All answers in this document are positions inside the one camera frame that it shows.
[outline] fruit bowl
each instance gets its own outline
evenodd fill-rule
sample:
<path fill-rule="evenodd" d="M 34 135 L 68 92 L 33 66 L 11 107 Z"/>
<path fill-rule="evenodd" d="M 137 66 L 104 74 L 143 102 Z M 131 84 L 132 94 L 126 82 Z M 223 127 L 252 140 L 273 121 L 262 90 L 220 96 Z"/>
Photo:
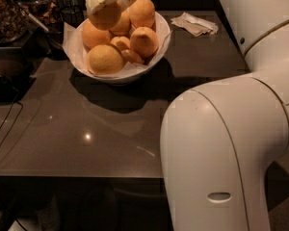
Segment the fruit bowl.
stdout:
<path fill-rule="evenodd" d="M 116 74 L 94 76 L 87 69 L 88 48 L 83 44 L 81 32 L 85 21 L 76 29 L 65 24 L 65 37 L 63 48 L 73 66 L 81 73 L 102 83 L 109 85 L 126 85 L 137 79 L 153 68 L 165 55 L 171 42 L 171 29 L 165 18 L 155 13 L 155 32 L 159 39 L 159 48 L 147 64 L 127 63 L 123 70 Z"/>

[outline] orange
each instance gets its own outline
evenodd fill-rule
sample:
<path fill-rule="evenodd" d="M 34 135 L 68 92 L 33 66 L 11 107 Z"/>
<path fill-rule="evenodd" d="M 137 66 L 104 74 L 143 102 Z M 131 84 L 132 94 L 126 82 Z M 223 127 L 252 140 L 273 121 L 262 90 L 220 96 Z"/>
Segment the orange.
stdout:
<path fill-rule="evenodd" d="M 122 56 L 125 60 L 125 63 L 129 62 L 131 64 L 137 63 L 137 64 L 143 64 L 144 60 L 142 59 L 141 55 L 139 55 L 136 51 L 133 50 L 123 50 Z"/>
<path fill-rule="evenodd" d="M 94 27 L 89 20 L 86 20 L 83 26 L 83 31 L 81 32 L 83 43 L 92 49 L 97 44 L 109 43 L 111 35 L 108 31 L 99 30 Z"/>
<path fill-rule="evenodd" d="M 131 21 L 129 19 L 129 13 L 127 11 L 123 11 L 121 13 L 121 17 L 118 23 L 109 29 L 109 31 L 115 36 L 126 36 L 129 34 L 131 30 Z"/>
<path fill-rule="evenodd" d="M 139 27 L 131 35 L 130 49 L 139 53 L 142 58 L 152 56 L 159 47 L 156 33 L 148 27 Z"/>
<path fill-rule="evenodd" d="M 129 17 L 135 28 L 152 27 L 155 22 L 153 2 L 151 0 L 136 0 L 129 7 Z"/>
<path fill-rule="evenodd" d="M 130 40 L 126 36 L 115 36 L 111 39 L 110 43 L 115 45 L 120 51 L 130 48 Z"/>
<path fill-rule="evenodd" d="M 121 17 L 121 7 L 118 2 L 105 5 L 101 10 L 88 14 L 90 22 L 100 30 L 114 27 Z"/>
<path fill-rule="evenodd" d="M 121 52 L 113 44 L 96 45 L 87 54 L 88 71 L 97 75 L 107 75 L 119 72 L 124 67 Z"/>

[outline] gray countertop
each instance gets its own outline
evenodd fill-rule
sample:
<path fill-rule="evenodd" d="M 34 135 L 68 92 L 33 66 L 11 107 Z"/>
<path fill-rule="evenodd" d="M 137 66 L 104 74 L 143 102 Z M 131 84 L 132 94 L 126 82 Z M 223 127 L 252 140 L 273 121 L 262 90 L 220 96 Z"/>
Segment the gray countertop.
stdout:
<path fill-rule="evenodd" d="M 182 12 L 159 12 L 170 22 Z M 69 61 L 45 58 L 35 82 L 0 129 L 0 175 L 161 178 L 160 126 L 184 90 L 244 74 L 246 65 L 214 12 L 190 12 L 220 26 L 195 38 L 171 25 L 160 63 L 123 87 L 98 83 Z M 10 105 L 0 105 L 0 125 Z"/>

